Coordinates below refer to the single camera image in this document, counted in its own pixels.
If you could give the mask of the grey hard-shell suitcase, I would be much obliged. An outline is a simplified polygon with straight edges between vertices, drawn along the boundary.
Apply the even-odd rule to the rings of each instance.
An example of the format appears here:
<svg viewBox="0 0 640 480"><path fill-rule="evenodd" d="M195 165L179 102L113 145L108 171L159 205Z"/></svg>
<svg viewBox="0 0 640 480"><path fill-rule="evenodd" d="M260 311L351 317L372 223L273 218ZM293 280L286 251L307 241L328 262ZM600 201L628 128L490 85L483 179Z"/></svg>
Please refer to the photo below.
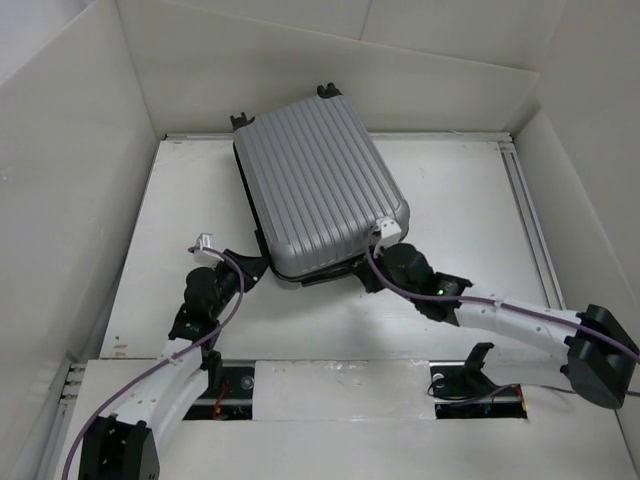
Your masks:
<svg viewBox="0 0 640 480"><path fill-rule="evenodd" d="M350 275L385 219L394 238L407 236L409 204L334 84L231 125L259 248L280 280L307 286Z"/></svg>

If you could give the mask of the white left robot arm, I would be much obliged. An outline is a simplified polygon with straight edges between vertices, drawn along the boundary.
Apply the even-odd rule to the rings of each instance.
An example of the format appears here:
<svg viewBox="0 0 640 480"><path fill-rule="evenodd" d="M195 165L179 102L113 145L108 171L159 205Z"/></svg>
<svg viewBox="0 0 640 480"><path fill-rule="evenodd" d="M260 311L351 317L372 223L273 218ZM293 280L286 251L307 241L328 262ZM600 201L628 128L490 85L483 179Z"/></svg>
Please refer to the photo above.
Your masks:
<svg viewBox="0 0 640 480"><path fill-rule="evenodd" d="M268 267L263 257L229 249L190 248L209 265L189 272L183 303L151 368L103 402L81 428L69 452L81 479L156 479L159 454L193 403L228 390L221 330Z"/></svg>

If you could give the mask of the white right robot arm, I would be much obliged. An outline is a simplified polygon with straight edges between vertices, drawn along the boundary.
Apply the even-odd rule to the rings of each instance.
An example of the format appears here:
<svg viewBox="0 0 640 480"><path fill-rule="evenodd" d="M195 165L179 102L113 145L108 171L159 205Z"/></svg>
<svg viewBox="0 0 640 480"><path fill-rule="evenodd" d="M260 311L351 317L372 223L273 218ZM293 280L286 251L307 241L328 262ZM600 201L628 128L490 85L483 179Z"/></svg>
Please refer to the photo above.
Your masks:
<svg viewBox="0 0 640 480"><path fill-rule="evenodd" d="M372 248L356 264L366 292L391 290L426 318L511 338L531 355L494 342L475 344L463 363L438 372L428 391L463 407L518 384L572 392L599 407L620 409L639 363L639 348L604 307L557 310L483 292L470 280L435 271L413 245L381 253Z"/></svg>

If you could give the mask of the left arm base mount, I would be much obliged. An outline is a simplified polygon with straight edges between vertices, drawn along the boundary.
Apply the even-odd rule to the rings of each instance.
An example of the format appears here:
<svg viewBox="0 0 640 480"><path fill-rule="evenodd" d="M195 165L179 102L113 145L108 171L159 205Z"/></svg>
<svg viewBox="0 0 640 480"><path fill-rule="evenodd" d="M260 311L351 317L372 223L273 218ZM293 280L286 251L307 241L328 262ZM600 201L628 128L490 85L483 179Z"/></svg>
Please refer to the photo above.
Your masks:
<svg viewBox="0 0 640 480"><path fill-rule="evenodd" d="M244 421L253 418L255 363L224 361L216 390L198 398L185 414L186 421Z"/></svg>

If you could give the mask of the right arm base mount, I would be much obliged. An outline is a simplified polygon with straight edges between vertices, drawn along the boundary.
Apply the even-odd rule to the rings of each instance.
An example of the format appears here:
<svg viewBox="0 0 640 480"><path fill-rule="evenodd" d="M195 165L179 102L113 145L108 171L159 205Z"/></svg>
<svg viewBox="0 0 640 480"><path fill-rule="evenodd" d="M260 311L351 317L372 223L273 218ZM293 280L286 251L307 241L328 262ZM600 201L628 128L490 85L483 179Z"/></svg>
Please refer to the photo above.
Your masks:
<svg viewBox="0 0 640 480"><path fill-rule="evenodd" d="M528 418L521 387L498 386L482 372L493 347L490 342L479 343L464 361L430 364L426 393L434 399L437 420Z"/></svg>

